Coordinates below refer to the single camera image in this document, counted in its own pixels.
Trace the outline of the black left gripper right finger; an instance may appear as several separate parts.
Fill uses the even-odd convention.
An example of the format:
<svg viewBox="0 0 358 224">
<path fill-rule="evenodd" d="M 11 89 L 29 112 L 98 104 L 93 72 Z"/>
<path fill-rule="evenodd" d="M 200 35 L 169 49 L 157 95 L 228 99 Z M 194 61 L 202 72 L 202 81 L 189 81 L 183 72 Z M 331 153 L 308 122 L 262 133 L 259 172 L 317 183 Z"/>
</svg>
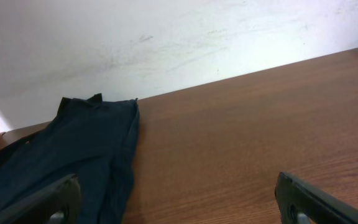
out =
<svg viewBox="0 0 358 224">
<path fill-rule="evenodd" d="M 287 172 L 278 175 L 275 199 L 282 223 L 358 224 L 358 209 Z"/>
</svg>

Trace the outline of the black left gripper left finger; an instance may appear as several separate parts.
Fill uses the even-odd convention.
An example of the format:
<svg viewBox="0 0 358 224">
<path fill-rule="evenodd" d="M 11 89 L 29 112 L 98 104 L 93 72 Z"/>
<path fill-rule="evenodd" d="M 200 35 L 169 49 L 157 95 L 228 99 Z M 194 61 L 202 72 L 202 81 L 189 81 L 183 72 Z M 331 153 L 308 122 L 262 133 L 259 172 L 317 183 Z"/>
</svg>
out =
<svg viewBox="0 0 358 224">
<path fill-rule="evenodd" d="M 0 224 L 76 223 L 81 206 L 78 178 L 70 174 L 0 211 Z"/>
</svg>

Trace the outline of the navy blue shorts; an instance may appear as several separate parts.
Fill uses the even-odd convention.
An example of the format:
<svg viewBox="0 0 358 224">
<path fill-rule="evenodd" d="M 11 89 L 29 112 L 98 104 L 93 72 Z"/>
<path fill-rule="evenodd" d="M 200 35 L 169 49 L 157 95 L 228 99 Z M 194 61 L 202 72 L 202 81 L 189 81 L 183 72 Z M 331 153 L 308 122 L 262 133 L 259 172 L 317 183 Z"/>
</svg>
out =
<svg viewBox="0 0 358 224">
<path fill-rule="evenodd" d="M 0 167 L 0 211 L 68 174 L 78 178 L 78 223 L 121 223 L 134 185 L 136 100 L 63 98 L 56 117 Z"/>
</svg>

